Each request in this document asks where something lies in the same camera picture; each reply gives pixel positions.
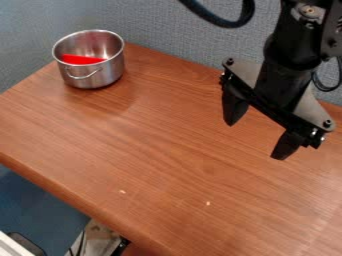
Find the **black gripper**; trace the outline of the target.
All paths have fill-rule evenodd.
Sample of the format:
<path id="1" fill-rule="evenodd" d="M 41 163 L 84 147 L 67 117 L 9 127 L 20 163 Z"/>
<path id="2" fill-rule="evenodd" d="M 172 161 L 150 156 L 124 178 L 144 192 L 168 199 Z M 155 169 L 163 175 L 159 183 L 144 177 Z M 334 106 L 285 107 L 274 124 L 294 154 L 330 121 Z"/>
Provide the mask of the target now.
<path id="1" fill-rule="evenodd" d="M 255 85 L 261 66 L 227 58 L 220 76 L 223 120 L 234 126 L 253 106 L 283 128 L 271 157 L 286 160 L 299 147 L 318 148 L 335 122 L 314 97 L 311 85 L 306 86 L 294 103 L 281 107 L 257 94 Z"/>

